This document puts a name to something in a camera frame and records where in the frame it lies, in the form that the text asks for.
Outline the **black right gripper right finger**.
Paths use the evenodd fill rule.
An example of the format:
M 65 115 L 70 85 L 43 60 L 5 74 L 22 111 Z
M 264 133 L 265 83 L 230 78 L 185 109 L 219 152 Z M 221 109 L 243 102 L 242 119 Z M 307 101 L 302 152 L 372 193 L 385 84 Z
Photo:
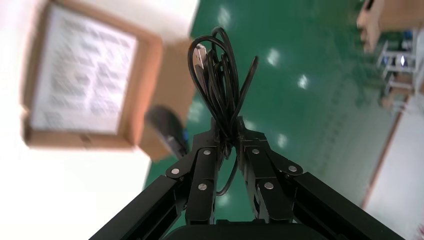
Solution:
M 398 240 L 400 236 L 236 121 L 237 161 L 255 217 L 286 240 Z

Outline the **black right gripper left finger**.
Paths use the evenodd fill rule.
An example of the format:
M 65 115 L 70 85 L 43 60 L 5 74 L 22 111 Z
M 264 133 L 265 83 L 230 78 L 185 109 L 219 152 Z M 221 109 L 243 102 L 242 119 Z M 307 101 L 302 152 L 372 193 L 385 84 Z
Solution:
M 163 240 L 182 212 L 188 225 L 214 222 L 219 130 L 193 137 L 192 150 L 169 167 L 100 228 L 93 240 Z

